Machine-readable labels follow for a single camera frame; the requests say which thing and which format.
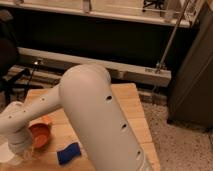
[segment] wooden table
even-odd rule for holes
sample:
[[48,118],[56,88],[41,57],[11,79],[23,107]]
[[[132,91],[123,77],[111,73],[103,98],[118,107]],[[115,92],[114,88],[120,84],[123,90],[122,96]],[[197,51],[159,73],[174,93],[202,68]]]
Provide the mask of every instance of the wooden table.
[[[152,167],[155,171],[160,170],[158,156],[154,143],[150,134],[143,108],[134,84],[115,84],[112,85],[115,94],[125,116],[127,117],[138,141],[140,142],[144,152],[147,154]],[[26,103],[31,102],[34,98],[45,93],[47,90],[30,90]],[[49,115],[53,120],[52,140],[50,144],[42,151],[36,151],[34,159],[20,166],[12,167],[7,164],[2,165],[1,171],[95,171],[91,162],[87,159],[87,154],[79,142],[74,130],[69,124],[62,109],[55,111]],[[32,121],[32,123],[40,122],[40,119]],[[64,149],[67,145],[78,141],[83,156],[78,157],[66,166],[59,166],[56,151]]]

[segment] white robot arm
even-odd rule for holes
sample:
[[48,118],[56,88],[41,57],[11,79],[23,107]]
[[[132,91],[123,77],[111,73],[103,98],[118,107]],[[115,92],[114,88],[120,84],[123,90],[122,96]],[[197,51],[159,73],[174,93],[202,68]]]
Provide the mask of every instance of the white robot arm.
[[6,109],[0,134],[14,153],[22,153],[32,144],[28,123],[61,107],[97,171],[152,170],[111,91],[109,73],[98,65],[73,67],[42,97],[15,111]]

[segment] floor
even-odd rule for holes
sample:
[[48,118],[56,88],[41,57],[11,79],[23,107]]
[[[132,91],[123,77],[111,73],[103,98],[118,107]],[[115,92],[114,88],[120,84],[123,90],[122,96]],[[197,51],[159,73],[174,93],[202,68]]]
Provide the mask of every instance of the floor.
[[[0,94],[0,110],[3,108],[4,96]],[[183,123],[168,125],[168,109],[165,106],[143,102],[143,108],[162,171],[213,170],[212,146],[209,135],[202,128]]]

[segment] metal frame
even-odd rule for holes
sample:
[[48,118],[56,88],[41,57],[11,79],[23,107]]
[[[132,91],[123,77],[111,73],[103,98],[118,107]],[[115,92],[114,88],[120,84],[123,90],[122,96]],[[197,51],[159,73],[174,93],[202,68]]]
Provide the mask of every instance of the metal frame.
[[90,59],[86,57],[72,56],[60,53],[53,53],[41,50],[19,48],[22,61],[29,61],[33,64],[36,60],[41,60],[43,66],[68,69],[78,64],[96,63],[107,68],[112,78],[134,81],[137,83],[167,87],[172,76],[168,70],[161,70],[156,73],[156,69],[142,66],[135,66],[117,62]]
[[[153,18],[147,16],[135,16],[135,15],[125,15],[125,14],[114,14],[107,12],[99,12],[88,10],[88,2],[89,0],[84,0],[83,7],[85,10],[78,9],[70,9],[70,8],[62,8],[62,7],[53,7],[53,6],[44,6],[44,5],[36,5],[36,4],[27,4],[20,3],[19,5],[14,4],[13,2],[0,0],[0,6],[6,7],[15,7],[21,9],[29,9],[29,10],[37,10],[37,11],[46,11],[46,12],[56,12],[62,14],[72,14],[79,16],[88,16],[88,17],[96,17],[96,18],[106,18],[106,19],[114,19],[114,20],[122,20],[122,21],[131,21],[131,22],[140,22],[140,23],[148,23],[148,24],[158,24],[158,25],[166,25],[166,26],[174,26],[177,19],[172,19],[171,22],[165,22],[163,17]],[[189,28],[190,22],[187,20],[182,20],[180,23],[180,27]]]

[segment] blue object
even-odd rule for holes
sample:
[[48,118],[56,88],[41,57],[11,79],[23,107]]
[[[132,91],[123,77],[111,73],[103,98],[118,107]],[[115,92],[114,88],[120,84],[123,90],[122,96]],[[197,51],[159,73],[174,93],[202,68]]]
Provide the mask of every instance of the blue object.
[[81,151],[78,143],[72,143],[64,150],[57,152],[59,165],[65,165],[73,158],[81,156]]

